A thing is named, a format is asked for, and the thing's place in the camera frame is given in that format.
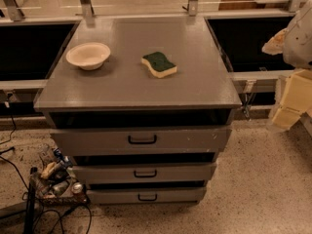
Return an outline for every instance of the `green and yellow sponge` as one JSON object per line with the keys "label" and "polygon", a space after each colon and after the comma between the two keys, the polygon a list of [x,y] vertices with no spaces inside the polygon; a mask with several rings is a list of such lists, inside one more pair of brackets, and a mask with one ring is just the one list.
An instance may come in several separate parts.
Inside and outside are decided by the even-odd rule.
{"label": "green and yellow sponge", "polygon": [[177,72],[177,67],[169,62],[166,56],[161,52],[143,56],[141,62],[145,64],[149,71],[157,78],[164,78],[165,76]]}

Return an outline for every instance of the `cabinet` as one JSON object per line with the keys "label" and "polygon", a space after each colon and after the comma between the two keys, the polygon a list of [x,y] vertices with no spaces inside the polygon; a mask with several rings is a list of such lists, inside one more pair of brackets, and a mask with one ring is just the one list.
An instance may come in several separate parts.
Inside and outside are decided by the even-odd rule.
{"label": "cabinet", "polygon": [[[100,69],[66,62],[85,42],[110,47]],[[177,74],[152,77],[140,58],[154,51]],[[240,105],[201,17],[81,21],[35,101],[95,204],[201,201]]]}

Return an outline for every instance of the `speckled floor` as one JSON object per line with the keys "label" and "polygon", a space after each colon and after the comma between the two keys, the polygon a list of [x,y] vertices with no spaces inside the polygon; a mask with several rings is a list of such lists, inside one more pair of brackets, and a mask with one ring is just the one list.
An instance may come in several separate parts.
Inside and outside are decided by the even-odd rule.
{"label": "speckled floor", "polygon": [[[208,193],[199,205],[90,205],[89,233],[312,233],[312,138],[298,123],[289,132],[272,134],[265,119],[237,119],[227,148],[219,155]],[[0,121],[0,141],[10,121]],[[31,166],[41,168],[38,146],[54,145],[41,118],[17,120],[18,130],[1,150],[27,179]],[[24,187],[14,168],[0,161],[0,207],[21,202]],[[67,208],[58,207],[63,213]],[[1,233],[22,233],[24,214],[0,220]],[[46,214],[36,233],[49,233],[57,220]],[[63,219],[65,233],[86,233],[89,213],[77,209]],[[59,226],[54,233],[60,233]]]}

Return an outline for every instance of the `bowl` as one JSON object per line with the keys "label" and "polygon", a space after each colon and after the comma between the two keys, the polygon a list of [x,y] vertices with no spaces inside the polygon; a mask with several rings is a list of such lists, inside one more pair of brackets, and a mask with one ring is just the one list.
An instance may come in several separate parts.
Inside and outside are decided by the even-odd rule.
{"label": "bowl", "polygon": [[110,49],[101,43],[84,43],[67,52],[69,63],[84,70],[94,70],[101,67],[109,57]]}

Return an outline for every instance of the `drawer handle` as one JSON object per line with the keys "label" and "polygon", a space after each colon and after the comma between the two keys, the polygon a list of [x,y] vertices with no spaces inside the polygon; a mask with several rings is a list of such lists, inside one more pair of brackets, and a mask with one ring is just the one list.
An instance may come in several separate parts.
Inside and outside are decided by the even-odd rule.
{"label": "drawer handle", "polygon": [[152,202],[152,201],[156,201],[157,200],[157,193],[155,195],[140,195],[140,194],[137,194],[137,198],[138,198],[139,201]]}
{"label": "drawer handle", "polygon": [[157,170],[155,170],[154,172],[137,172],[134,171],[134,175],[135,177],[155,177],[157,175]]}
{"label": "drawer handle", "polygon": [[157,141],[157,136],[154,135],[152,140],[148,140],[148,141],[135,141],[133,140],[133,138],[131,136],[128,136],[128,143],[129,144],[154,144]]}

